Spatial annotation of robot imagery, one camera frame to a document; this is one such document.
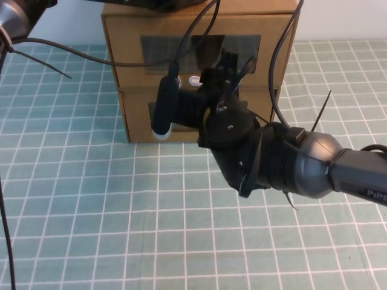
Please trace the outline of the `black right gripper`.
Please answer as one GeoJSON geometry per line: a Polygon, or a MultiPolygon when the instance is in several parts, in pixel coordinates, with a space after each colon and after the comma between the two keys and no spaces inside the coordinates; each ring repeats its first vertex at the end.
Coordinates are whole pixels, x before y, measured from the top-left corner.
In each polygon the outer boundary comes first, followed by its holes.
{"type": "Polygon", "coordinates": [[[222,70],[206,68],[197,90],[178,92],[177,123],[198,131],[198,146],[211,151],[228,185],[244,198],[259,188],[254,166],[260,124],[240,99],[239,84],[256,63],[252,56],[238,72],[238,55],[223,49],[222,70]]]}

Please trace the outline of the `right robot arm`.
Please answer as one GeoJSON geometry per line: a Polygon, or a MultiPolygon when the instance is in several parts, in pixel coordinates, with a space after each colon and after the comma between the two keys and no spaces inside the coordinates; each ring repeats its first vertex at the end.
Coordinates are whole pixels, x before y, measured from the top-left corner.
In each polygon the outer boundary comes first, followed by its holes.
{"type": "Polygon", "coordinates": [[[260,124],[239,98],[239,83],[254,57],[237,69],[237,55],[225,53],[200,75],[195,91],[178,90],[177,123],[199,132],[198,145],[209,149],[228,183],[244,198],[256,189],[320,199],[331,192],[386,204],[386,148],[342,147],[329,134],[260,124]]]}

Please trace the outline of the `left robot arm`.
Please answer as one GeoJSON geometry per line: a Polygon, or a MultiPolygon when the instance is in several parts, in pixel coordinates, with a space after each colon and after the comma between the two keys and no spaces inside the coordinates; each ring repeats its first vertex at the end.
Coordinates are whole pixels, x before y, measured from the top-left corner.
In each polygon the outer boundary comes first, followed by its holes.
{"type": "Polygon", "coordinates": [[[23,57],[26,57],[36,63],[39,63],[43,66],[52,69],[53,71],[70,78],[70,76],[63,71],[55,68],[43,60],[37,59],[29,54],[23,53],[22,51],[18,51],[13,48],[14,44],[21,44],[25,42],[33,42],[38,44],[45,44],[55,48],[59,48],[61,50],[67,51],[71,54],[77,55],[81,58],[97,62],[104,65],[109,65],[113,67],[123,67],[123,68],[141,68],[141,67],[150,67],[150,66],[158,66],[163,64],[176,64],[178,61],[185,57],[186,55],[192,53],[196,48],[198,48],[204,40],[201,39],[197,44],[191,46],[188,49],[184,49],[183,47],[188,41],[190,34],[193,32],[194,28],[198,25],[200,20],[204,17],[204,15],[211,9],[214,8],[213,16],[205,30],[205,32],[201,35],[201,37],[205,38],[209,35],[212,30],[215,21],[218,16],[218,12],[220,10],[220,1],[210,1],[197,15],[197,17],[190,24],[189,28],[186,30],[184,36],[180,40],[179,47],[177,48],[177,52],[174,57],[159,59],[153,62],[145,62],[145,63],[125,63],[125,62],[114,62],[108,61],[104,59],[99,59],[80,51],[74,50],[70,47],[66,47],[65,45],[61,45],[57,42],[53,42],[45,39],[38,38],[29,38],[29,34],[37,24],[37,22],[42,17],[43,13],[57,5],[57,1],[1,1],[1,65],[4,64],[4,60],[8,53],[10,54],[18,54],[23,57]]]}

